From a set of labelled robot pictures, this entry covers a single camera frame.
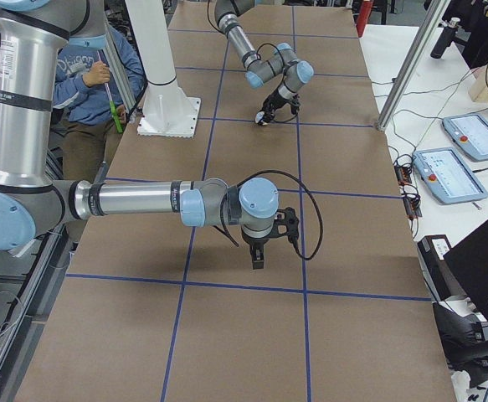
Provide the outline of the person's hand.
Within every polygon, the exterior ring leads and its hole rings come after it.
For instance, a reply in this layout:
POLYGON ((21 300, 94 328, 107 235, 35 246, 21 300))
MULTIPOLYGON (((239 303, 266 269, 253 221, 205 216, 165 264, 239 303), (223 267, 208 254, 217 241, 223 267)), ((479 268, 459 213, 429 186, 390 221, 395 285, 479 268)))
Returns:
POLYGON ((106 84, 110 81, 110 69, 102 61, 96 61, 91 68, 82 76, 82 80, 87 87, 106 84))

